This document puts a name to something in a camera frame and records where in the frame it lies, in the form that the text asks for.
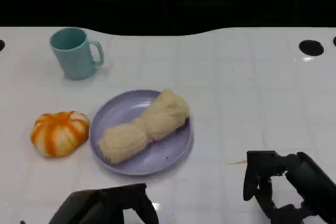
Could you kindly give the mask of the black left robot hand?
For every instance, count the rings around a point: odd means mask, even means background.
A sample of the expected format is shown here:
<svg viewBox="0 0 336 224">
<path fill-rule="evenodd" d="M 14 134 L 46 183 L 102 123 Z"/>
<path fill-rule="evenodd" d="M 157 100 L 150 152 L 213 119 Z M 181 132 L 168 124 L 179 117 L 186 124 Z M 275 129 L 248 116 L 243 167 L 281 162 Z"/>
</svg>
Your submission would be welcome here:
<svg viewBox="0 0 336 224">
<path fill-rule="evenodd" d="M 124 210 L 132 209 L 144 223 L 159 223 L 146 184 L 81 190 L 71 193 L 50 223 L 124 223 Z"/>
</svg>

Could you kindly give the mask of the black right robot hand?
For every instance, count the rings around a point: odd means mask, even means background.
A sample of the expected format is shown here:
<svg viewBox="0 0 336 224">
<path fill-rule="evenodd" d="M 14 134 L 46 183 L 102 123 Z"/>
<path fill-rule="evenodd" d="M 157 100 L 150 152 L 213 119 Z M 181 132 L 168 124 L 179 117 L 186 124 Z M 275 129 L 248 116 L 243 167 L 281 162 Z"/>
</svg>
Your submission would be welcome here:
<svg viewBox="0 0 336 224">
<path fill-rule="evenodd" d="M 292 204 L 276 207 L 272 199 L 273 176 L 285 176 L 303 201 L 300 208 Z M 271 223 L 303 223 L 319 216 L 335 223 L 335 183 L 306 153 L 281 156 L 275 151 L 248 151 L 243 199 L 256 198 Z"/>
</svg>

